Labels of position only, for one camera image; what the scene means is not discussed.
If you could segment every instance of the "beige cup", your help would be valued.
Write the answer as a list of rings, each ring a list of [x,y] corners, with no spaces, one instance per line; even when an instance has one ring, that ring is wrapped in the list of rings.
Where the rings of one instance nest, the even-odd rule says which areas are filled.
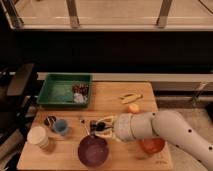
[[[42,126],[31,128],[27,135],[27,141],[30,144],[37,145],[40,148],[47,147],[49,144],[49,138],[46,129]]]

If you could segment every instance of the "wooden tabletop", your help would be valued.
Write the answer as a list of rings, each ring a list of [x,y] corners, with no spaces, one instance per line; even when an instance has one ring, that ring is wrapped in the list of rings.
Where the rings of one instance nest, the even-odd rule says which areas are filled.
[[[151,84],[139,82],[93,82],[90,104],[88,108],[82,110],[40,108],[32,127],[43,125],[46,116],[55,115],[69,122],[70,132],[62,137],[43,125],[48,131],[50,146],[42,150],[26,142],[17,168],[19,170],[171,171],[173,165],[167,144],[160,153],[149,156],[139,148],[136,142],[123,143],[107,140],[110,153],[103,165],[98,168],[87,168],[79,161],[78,145],[86,136],[79,122],[79,116],[83,116],[88,124],[90,120],[126,113],[127,104],[122,104],[119,99],[126,93],[143,94],[143,98],[135,102],[140,106],[141,112],[157,111]]]

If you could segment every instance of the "green tray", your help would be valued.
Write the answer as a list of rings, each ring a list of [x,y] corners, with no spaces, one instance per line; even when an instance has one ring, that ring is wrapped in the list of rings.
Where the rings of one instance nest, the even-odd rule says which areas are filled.
[[[88,84],[87,100],[75,103],[72,86]],[[91,96],[92,76],[90,74],[48,74],[39,93],[37,103],[44,107],[87,107]]]

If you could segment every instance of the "dark red bowl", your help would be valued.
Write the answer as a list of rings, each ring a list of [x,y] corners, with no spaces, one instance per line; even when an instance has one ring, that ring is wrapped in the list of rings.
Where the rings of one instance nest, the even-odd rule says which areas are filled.
[[[78,147],[79,160],[87,167],[98,167],[103,164],[109,154],[105,139],[88,135],[84,137]]]

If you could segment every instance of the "blue cup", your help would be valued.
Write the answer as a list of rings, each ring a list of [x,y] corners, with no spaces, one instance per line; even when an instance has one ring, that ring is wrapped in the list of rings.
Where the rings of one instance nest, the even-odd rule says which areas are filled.
[[[52,128],[56,133],[60,134],[61,136],[64,136],[69,132],[69,125],[64,119],[57,119],[53,123]]]

